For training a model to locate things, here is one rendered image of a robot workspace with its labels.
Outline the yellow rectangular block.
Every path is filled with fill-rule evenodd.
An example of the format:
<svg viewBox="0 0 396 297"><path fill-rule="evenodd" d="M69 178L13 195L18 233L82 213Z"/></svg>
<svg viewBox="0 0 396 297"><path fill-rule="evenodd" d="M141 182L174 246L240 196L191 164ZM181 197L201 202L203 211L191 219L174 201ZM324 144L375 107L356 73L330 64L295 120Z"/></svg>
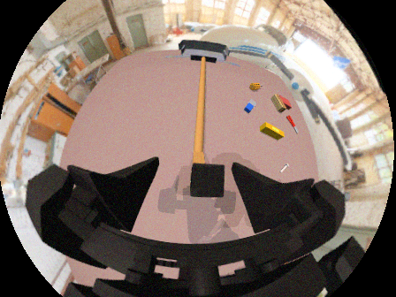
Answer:
<svg viewBox="0 0 396 297"><path fill-rule="evenodd" d="M264 123L261 125L261 128L259 128L259 131L268 134L270 137L273 139L282 139L284 138L283 131L278 130L275 126L272 126L268 123Z"/></svg>

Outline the yellow screwdriver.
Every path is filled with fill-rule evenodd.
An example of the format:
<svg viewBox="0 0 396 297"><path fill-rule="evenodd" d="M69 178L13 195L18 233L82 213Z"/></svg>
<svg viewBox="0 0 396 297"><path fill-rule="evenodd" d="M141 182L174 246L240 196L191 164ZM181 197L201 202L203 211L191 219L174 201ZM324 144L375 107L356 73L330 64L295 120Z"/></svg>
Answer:
<svg viewBox="0 0 396 297"><path fill-rule="evenodd" d="M259 82L252 82L252 84L250 84L250 88L253 89L255 91L255 89L259 88Z"/></svg>

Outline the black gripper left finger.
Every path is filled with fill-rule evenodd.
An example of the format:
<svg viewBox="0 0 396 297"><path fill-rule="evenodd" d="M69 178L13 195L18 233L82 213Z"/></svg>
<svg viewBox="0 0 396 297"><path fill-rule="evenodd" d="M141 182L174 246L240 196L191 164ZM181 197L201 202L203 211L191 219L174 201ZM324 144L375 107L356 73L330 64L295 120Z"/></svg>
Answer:
<svg viewBox="0 0 396 297"><path fill-rule="evenodd" d="M159 158L153 156L123 170L106 174L84 170L74 165L68 165L66 169L72 174L76 187L80 187L81 190L84 188L100 198L103 206L120 223L121 230L132 232L158 166Z"/></svg>

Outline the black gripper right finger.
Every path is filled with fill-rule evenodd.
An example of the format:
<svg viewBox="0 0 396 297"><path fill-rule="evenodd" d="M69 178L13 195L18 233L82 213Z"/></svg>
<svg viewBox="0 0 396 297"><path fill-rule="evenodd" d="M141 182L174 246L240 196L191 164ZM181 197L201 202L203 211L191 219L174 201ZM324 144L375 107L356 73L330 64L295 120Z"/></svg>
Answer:
<svg viewBox="0 0 396 297"><path fill-rule="evenodd" d="M231 172L254 233L269 230L268 223L286 208L291 198L315 183L314 178L279 183L238 163L233 163Z"/></svg>

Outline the tan scrub brush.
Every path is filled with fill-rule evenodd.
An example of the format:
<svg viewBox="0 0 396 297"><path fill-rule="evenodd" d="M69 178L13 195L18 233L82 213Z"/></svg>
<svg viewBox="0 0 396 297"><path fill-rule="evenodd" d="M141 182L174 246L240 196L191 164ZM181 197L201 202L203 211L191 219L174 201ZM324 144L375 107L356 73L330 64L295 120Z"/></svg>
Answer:
<svg viewBox="0 0 396 297"><path fill-rule="evenodd" d="M277 110L279 110L280 113L283 113L283 110L286 110L286 104L282 102L280 95L273 95L271 99L273 103L275 103Z"/></svg>

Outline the red rectangular block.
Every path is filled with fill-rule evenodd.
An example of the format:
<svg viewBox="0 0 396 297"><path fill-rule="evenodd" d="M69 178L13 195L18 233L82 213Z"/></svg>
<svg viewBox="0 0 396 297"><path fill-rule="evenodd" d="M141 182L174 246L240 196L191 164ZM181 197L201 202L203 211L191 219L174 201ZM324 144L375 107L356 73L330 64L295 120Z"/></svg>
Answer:
<svg viewBox="0 0 396 297"><path fill-rule="evenodd" d="M289 100L286 100L283 96L280 96L280 99L282 99L282 102L286 104L286 109L290 110L291 104L289 103Z"/></svg>

